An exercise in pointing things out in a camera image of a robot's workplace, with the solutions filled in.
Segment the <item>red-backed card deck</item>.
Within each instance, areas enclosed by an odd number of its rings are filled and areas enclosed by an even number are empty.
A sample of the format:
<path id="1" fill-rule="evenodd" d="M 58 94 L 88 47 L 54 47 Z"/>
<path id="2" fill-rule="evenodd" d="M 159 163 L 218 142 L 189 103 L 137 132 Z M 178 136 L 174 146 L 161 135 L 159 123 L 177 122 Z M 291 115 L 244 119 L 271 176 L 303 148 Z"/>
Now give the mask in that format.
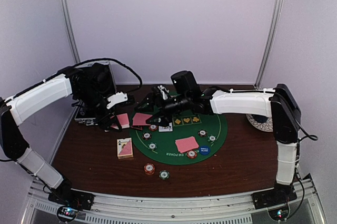
<path id="1" fill-rule="evenodd" d="M 111 119 L 114 123 L 111 125 L 111 128 L 118 129 L 116 121 L 118 120 L 122 129 L 127 129 L 130 127 L 130 121 L 127 113 L 118 114 L 117 116 L 112 116 Z"/>

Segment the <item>brown chip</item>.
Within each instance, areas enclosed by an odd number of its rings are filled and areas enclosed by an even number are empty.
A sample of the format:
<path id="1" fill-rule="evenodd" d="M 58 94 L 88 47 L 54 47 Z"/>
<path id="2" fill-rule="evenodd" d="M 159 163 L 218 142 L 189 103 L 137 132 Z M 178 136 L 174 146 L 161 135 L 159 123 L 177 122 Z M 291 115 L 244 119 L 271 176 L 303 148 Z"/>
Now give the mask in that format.
<path id="1" fill-rule="evenodd" d="M 143 139 L 143 140 L 149 140 L 149 139 L 151 139 L 151 138 L 152 138 L 152 134 L 149 133 L 149 132 L 145 132 L 145 133 L 143 133 L 143 135 L 142 135 L 142 139 Z"/>
<path id="2" fill-rule="evenodd" d="M 198 135 L 199 135 L 200 137 L 205 137 L 205 136 L 207 136 L 207 131 L 206 131 L 206 130 L 199 130 L 199 131 L 198 131 Z"/>

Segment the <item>dealt card bottom player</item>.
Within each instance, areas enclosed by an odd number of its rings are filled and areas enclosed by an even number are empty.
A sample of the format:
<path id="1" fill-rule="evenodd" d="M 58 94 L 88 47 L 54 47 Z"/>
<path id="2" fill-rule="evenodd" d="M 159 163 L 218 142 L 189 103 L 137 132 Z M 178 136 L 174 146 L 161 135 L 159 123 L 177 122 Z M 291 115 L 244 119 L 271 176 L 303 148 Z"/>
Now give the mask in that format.
<path id="1" fill-rule="evenodd" d="M 199 147 L 195 137 L 175 140 L 175 144 L 179 153 L 185 153 Z"/>

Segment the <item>blue small blind button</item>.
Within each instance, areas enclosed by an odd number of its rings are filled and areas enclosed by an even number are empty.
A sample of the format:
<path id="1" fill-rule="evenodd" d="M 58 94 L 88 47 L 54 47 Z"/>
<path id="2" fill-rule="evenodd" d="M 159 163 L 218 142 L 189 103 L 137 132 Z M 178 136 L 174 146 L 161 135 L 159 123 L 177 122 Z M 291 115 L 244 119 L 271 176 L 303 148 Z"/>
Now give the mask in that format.
<path id="1" fill-rule="evenodd" d="M 209 146 L 203 145 L 199 147 L 199 153 L 201 155 L 208 155 L 210 154 L 210 152 L 211 152 L 211 149 Z"/>

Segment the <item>orange chip stack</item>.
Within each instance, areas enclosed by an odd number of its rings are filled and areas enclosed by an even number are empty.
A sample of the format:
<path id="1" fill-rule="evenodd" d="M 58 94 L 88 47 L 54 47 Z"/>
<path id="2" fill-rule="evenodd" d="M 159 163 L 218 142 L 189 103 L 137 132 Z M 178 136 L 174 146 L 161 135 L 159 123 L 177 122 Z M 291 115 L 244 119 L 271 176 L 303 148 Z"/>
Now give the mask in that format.
<path id="1" fill-rule="evenodd" d="M 155 173 L 155 166 L 151 163 L 147 163 L 145 166 L 144 166 L 144 172 L 146 175 L 153 175 Z"/>

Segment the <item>green chip stack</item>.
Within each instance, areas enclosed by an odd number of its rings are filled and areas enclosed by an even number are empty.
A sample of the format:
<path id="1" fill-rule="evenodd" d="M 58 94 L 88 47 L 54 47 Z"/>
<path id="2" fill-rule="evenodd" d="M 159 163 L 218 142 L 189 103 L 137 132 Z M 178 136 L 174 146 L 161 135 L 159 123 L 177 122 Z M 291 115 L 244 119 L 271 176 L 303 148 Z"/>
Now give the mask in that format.
<path id="1" fill-rule="evenodd" d="M 161 170 L 158 174 L 160 179 L 167 180 L 170 177 L 170 173 L 167 170 Z"/>

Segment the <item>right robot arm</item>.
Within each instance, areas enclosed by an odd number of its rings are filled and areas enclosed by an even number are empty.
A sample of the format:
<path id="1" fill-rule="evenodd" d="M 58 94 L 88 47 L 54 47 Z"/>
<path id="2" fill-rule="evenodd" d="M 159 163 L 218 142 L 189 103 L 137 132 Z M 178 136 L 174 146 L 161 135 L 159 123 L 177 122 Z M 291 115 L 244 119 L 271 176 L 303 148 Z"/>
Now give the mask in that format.
<path id="1" fill-rule="evenodd" d="M 136 112 L 157 110 L 147 122 L 167 126 L 172 117 L 190 110 L 197 114 L 251 114 L 272 119 L 273 135 L 277 142 L 278 163 L 276 184 L 271 190 L 273 203 L 282 203 L 289 195 L 293 181 L 299 145 L 301 111 L 284 84 L 274 89 L 225 90 L 212 86 L 201 91 L 194 87 L 179 86 L 176 96 L 163 98 L 165 91 L 153 87 L 152 91 L 136 106 Z"/>

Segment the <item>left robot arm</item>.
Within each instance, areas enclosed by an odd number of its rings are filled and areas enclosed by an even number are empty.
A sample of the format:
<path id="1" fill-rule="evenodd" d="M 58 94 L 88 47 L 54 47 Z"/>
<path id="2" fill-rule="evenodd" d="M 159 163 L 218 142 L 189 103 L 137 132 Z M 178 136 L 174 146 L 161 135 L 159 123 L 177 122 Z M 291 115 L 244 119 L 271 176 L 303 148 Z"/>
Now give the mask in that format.
<path id="1" fill-rule="evenodd" d="M 19 126 L 55 101 L 72 96 L 94 112 L 101 129 L 111 130 L 112 124 L 119 124 L 113 116 L 114 107 L 128 100 L 124 92 L 108 95 L 112 85 L 105 65 L 95 63 L 91 70 L 68 66 L 15 96 L 1 99 L 1 148 L 5 156 L 44 182 L 64 205 L 76 199 L 70 183 L 30 147 Z"/>

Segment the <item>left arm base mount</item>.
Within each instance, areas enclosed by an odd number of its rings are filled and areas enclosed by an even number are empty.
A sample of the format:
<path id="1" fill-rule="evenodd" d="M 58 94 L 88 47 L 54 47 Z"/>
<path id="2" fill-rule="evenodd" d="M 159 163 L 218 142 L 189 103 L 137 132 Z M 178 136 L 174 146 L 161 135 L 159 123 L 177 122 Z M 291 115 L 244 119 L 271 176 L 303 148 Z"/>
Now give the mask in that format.
<path id="1" fill-rule="evenodd" d="M 64 206 L 70 206 L 76 210 L 91 210 L 94 203 L 95 196 L 92 193 L 81 192 L 76 190 L 71 190 L 71 195 L 68 198 L 62 198 L 61 196 L 56 196 L 54 193 L 50 193 L 48 200 Z"/>

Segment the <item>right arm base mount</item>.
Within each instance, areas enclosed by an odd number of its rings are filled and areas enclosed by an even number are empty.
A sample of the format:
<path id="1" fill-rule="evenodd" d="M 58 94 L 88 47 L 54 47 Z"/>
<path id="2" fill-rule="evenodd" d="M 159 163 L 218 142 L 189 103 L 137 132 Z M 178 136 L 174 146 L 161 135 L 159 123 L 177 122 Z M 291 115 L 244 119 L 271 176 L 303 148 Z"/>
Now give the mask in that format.
<path id="1" fill-rule="evenodd" d="M 289 201 L 296 200 L 297 198 L 298 197 L 295 192 L 286 194 L 283 191 L 277 191 L 274 189 L 255 192 L 252 194 L 252 200 L 256 210 L 287 204 Z"/>

